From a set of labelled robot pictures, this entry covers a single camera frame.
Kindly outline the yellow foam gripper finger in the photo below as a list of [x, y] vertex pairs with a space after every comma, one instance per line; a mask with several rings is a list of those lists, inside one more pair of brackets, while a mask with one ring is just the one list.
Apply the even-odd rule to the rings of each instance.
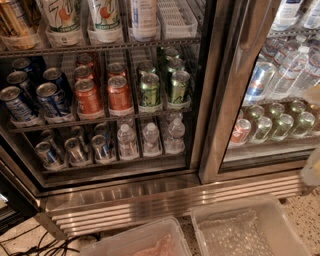
[[[320, 104], [320, 85], [307, 89], [303, 94], [303, 99], [311, 104]], [[318, 146], [309, 156], [306, 165], [300, 172], [303, 182], [307, 186], [320, 185], [320, 146]]]

